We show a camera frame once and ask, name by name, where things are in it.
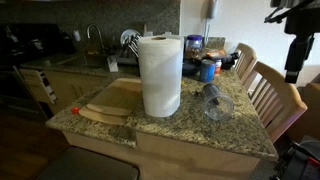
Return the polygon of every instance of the faucet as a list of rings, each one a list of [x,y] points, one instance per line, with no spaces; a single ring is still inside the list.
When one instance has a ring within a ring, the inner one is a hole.
[[[99,38],[100,38],[100,44],[101,44],[101,48],[102,48],[102,51],[104,52],[105,51],[105,47],[103,45],[103,41],[102,41],[102,38],[101,38],[101,32],[100,32],[100,29],[94,25],[94,24],[89,24],[89,26],[87,27],[87,35],[88,35],[88,39],[90,39],[90,28],[91,27],[95,27],[98,31],[98,34],[99,34]]]

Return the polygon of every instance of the blue container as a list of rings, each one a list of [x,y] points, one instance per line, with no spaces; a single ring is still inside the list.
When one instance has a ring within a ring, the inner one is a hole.
[[[201,70],[200,70],[200,81],[210,82],[214,78],[216,64],[214,61],[209,59],[202,60]]]

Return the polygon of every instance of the wooden cutting board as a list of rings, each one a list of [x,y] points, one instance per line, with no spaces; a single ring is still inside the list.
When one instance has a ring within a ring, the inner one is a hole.
[[[99,113],[129,116],[142,98],[140,79],[120,78],[87,104],[87,108]]]
[[[86,106],[80,109],[79,114],[85,118],[112,125],[123,125],[128,118],[127,116],[112,116],[99,113],[88,109]]]

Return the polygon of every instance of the kitchen island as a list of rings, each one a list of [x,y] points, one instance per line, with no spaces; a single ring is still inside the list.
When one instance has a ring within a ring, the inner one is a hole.
[[[181,103],[175,114],[150,117],[141,100],[123,126],[71,113],[72,107],[85,106],[115,79],[137,78],[121,72],[105,75],[100,86],[46,124],[63,131],[71,145],[138,166],[142,179],[246,179],[260,159],[275,161],[278,157],[234,71],[222,71],[213,81],[235,103],[230,120],[208,119],[200,97],[195,95],[204,84],[183,78]]]

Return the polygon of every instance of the drawer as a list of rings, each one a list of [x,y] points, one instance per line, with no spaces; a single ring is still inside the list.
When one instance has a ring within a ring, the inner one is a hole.
[[[44,73],[38,70],[20,69],[20,73],[25,80],[43,81],[43,78],[44,78]]]
[[[57,97],[50,86],[45,86],[41,81],[25,80],[30,91],[37,101],[54,104]]]

